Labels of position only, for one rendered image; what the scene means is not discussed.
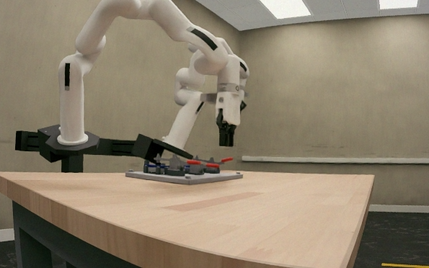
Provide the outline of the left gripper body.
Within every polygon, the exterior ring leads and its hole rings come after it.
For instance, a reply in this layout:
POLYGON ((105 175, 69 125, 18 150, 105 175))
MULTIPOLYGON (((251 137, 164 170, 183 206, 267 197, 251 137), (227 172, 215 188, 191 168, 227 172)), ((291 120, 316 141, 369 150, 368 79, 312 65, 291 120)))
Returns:
POLYGON ((240 89, 239 90, 239 102, 240 102, 241 106, 243 105, 243 104, 241 104, 242 100, 244 101, 244 91, 240 89))

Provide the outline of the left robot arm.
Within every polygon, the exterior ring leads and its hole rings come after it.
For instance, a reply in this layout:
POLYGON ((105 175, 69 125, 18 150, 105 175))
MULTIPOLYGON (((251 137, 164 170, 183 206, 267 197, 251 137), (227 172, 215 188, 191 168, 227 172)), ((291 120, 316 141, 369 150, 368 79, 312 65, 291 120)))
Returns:
MULTIPOLYGON (((223 45, 228 55, 234 55, 224 39, 219 37, 216 37, 216 39, 223 45)), ((205 105, 205 102, 200 101, 200 94, 203 94, 201 91, 188 89, 188 87, 200 88, 204 85, 205 75, 199 74, 193 65, 194 60, 203 53, 190 43, 188 43, 188 48, 191 52, 194 52, 190 59, 190 67, 181 68, 177 72, 174 84, 174 101, 176 104, 183 106, 183 108, 178 112, 169 135, 162 137, 163 142, 181 150, 184 150, 183 148, 194 122, 205 105)), ((241 58, 237 58, 240 61, 239 89, 244 91, 249 69, 241 58)))

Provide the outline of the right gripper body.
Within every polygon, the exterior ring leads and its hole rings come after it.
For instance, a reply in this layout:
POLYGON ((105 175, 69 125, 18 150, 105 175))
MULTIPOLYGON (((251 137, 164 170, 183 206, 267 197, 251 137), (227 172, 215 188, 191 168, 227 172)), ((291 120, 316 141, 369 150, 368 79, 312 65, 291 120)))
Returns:
POLYGON ((220 109, 223 109, 222 123, 239 125, 240 124, 240 105, 239 93, 233 91, 220 91, 216 99, 216 121, 220 109))

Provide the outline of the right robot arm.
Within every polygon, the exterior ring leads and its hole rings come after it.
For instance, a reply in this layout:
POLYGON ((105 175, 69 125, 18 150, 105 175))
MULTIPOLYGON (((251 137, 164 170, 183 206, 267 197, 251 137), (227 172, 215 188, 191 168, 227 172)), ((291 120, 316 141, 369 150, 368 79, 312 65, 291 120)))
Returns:
POLYGON ((171 0, 101 0, 76 38, 75 55, 66 56, 58 67, 60 144, 76 146, 88 141, 84 134, 83 77, 102 52, 105 33, 117 16, 155 20, 172 40, 190 43, 203 53, 195 59, 194 69, 202 75, 217 76, 217 92, 200 94, 200 101, 216 105, 218 92, 239 93, 239 59, 228 55, 211 33, 193 25, 171 0))

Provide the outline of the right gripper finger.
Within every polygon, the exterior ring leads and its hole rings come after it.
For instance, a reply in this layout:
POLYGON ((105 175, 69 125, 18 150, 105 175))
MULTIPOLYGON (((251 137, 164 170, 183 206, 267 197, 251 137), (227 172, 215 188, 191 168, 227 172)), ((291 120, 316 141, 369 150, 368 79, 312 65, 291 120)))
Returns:
POLYGON ((229 146, 229 124, 227 123, 222 123, 223 120, 223 109, 221 108, 218 114, 218 119, 216 121, 216 124, 219 128, 219 145, 220 146, 229 146), (226 126, 226 127, 225 127, 226 126))
POLYGON ((229 134, 229 146, 227 147, 233 147, 234 146, 234 130, 236 129, 236 125, 229 125, 229 131, 227 134, 229 134))

